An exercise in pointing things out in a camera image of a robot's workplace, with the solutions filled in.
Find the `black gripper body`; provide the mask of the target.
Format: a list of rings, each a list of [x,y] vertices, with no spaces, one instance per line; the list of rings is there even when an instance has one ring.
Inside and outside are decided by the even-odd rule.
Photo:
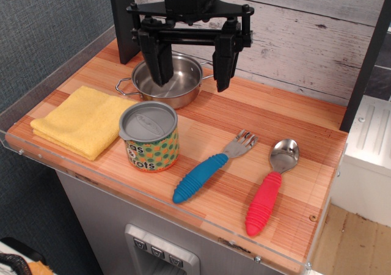
[[[163,44],[212,46],[221,37],[232,38],[239,48],[250,47],[252,31],[250,16],[254,8],[221,0],[163,0],[147,4],[131,3],[126,11],[132,14],[133,39],[140,46],[153,47]],[[194,23],[225,18],[220,30],[180,29],[177,23],[192,26]]]

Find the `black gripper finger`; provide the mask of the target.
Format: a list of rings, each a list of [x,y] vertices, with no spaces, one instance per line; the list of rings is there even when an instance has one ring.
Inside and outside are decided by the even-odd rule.
[[[137,34],[152,80],[157,85],[164,86],[174,75],[171,44],[161,42],[157,33],[138,30]]]
[[[234,77],[241,45],[236,42],[235,34],[221,34],[214,41],[213,74],[217,91],[222,92],[229,87]]]

